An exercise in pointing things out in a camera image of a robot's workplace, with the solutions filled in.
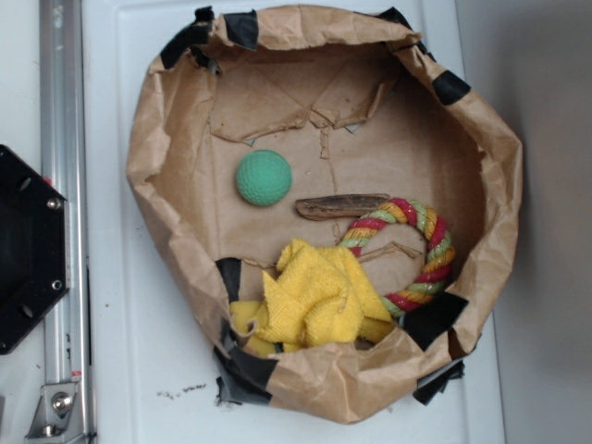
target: green ball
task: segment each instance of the green ball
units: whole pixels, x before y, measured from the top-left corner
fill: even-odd
[[[290,165],[280,154],[269,150],[245,155],[237,169],[237,188],[250,204],[269,206],[286,195],[292,184]]]

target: metal rail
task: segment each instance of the metal rail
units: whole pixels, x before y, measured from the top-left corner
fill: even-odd
[[[69,292],[45,318],[45,381],[70,389],[81,421],[68,433],[35,415],[27,442],[89,442],[94,434],[84,157],[81,0],[40,0],[42,174],[69,202]]]

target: black hexagonal part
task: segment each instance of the black hexagonal part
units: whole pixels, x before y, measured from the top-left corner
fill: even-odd
[[[0,145],[0,354],[66,293],[66,199]]]

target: white surface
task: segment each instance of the white surface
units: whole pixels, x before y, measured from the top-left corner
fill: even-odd
[[[37,1],[0,0],[0,42],[0,143],[39,171]],[[0,418],[0,443],[22,442],[29,433],[44,380],[41,323],[15,351],[0,356],[0,396],[6,398]]]
[[[467,78],[524,141],[515,269],[495,311],[507,440],[592,437],[592,3],[458,0]]]
[[[213,2],[216,13],[271,2]],[[381,12],[393,2],[340,2]],[[453,1],[395,2],[445,65],[462,74]],[[359,425],[252,405],[216,406],[216,369],[188,305],[157,255],[124,167],[145,70],[192,21],[193,2],[84,4],[85,114],[90,226],[93,367],[101,443],[378,442],[502,443],[492,324],[466,378],[428,408],[411,397]],[[204,388],[184,389],[205,384]]]

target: metal bracket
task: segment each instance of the metal bracket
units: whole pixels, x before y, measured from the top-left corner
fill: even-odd
[[[0,354],[12,352],[68,288],[66,200],[0,145]]]
[[[78,383],[43,386],[26,444],[65,444],[83,438]]]

